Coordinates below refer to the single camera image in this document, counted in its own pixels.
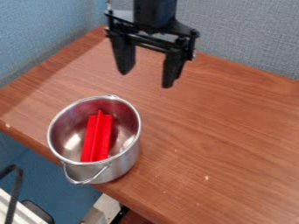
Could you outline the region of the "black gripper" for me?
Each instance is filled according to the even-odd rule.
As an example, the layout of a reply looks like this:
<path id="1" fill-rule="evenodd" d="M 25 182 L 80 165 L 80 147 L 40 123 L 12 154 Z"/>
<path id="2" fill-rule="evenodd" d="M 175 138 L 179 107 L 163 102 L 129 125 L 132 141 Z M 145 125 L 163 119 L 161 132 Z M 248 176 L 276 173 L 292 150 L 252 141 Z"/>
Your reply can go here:
<path id="1" fill-rule="evenodd" d="M 177 0 L 133 0 L 132 10 L 113 10 L 107 4 L 105 16 L 108 29 L 120 34 L 111 34 L 109 40 L 116 60 L 117 71 L 125 75 L 136 64 L 136 46 L 140 44 L 157 49 L 169 47 L 163 62 L 163 88 L 171 88 L 180 77 L 187 60 L 193 58 L 199 32 L 176 19 Z"/>

